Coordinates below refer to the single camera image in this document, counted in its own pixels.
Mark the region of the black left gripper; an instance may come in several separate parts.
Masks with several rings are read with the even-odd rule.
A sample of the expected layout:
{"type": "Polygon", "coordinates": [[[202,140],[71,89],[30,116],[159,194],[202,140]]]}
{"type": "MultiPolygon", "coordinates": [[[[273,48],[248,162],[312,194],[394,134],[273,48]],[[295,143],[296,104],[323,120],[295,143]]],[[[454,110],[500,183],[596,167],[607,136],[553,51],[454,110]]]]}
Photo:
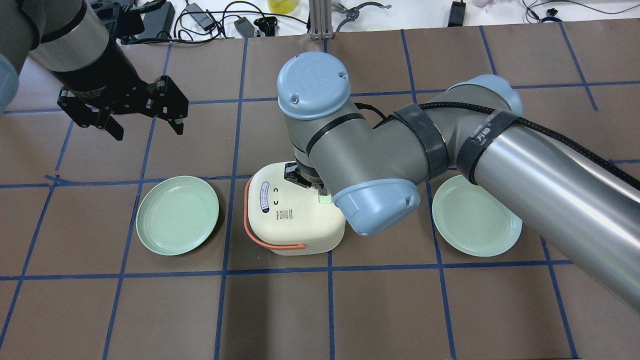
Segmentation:
{"type": "Polygon", "coordinates": [[[124,138],[124,128],[113,116],[142,114],[169,123],[182,136],[188,117],[189,100],[168,75],[146,82],[113,41],[89,65],[71,71],[52,71],[62,83],[57,104],[81,128],[103,128],[116,141],[124,138]]]}

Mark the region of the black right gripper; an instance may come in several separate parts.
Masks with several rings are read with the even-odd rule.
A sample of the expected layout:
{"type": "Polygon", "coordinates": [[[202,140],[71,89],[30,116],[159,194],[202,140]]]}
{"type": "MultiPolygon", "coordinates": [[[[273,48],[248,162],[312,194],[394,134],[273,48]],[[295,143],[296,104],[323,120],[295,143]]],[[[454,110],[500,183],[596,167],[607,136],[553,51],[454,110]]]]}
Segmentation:
{"type": "Polygon", "coordinates": [[[316,169],[299,161],[285,163],[284,180],[306,189],[326,189],[325,183],[316,169]]]}

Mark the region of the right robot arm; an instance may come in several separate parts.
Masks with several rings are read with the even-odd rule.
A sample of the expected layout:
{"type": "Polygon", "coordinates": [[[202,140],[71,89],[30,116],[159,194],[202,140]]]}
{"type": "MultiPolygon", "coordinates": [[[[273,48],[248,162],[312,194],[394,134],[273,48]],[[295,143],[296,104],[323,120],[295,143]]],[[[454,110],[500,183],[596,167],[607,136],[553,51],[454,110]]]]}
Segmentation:
{"type": "Polygon", "coordinates": [[[639,309],[639,181],[526,119],[507,80],[477,76],[376,126],[351,101],[348,71],[334,55],[295,55],[277,89],[295,156],[288,180],[328,191],[357,233],[376,235],[405,218],[420,202],[418,184],[455,167],[639,309]]]}

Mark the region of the green plate near left arm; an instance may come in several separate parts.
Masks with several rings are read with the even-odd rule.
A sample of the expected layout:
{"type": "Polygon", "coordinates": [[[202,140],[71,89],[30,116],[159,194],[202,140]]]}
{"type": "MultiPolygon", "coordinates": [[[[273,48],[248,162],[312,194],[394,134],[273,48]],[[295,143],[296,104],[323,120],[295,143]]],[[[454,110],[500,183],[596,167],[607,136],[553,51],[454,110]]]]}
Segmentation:
{"type": "Polygon", "coordinates": [[[156,255],[185,255],[210,237],[219,215],[220,201],[210,184],[198,177],[172,177],[142,198],[135,232],[156,255]]]}

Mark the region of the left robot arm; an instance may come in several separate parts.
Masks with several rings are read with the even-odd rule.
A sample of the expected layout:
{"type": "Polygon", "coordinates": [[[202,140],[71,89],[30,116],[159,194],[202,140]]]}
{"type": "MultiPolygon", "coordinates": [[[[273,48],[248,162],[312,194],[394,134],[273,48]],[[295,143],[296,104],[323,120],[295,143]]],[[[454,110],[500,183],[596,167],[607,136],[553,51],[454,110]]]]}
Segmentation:
{"type": "Polygon", "coordinates": [[[182,135],[189,107],[185,94],[167,75],[144,82],[117,44],[141,34],[141,15],[164,4],[3,0],[1,110],[14,100],[20,72],[32,57],[61,83],[57,104],[78,127],[93,126],[121,141],[124,129],[114,116],[142,114],[167,121],[182,135]]]}

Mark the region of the green plate near right arm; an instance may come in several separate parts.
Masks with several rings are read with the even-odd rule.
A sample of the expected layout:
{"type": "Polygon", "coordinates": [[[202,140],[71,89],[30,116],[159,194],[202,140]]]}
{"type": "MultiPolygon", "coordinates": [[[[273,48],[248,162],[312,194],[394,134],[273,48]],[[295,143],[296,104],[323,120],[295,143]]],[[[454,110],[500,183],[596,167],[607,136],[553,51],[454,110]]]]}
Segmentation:
{"type": "Polygon", "coordinates": [[[469,256],[489,258],[509,251],[523,221],[503,203],[463,175],[444,181],[432,201],[436,229],[446,243],[469,256]]]}

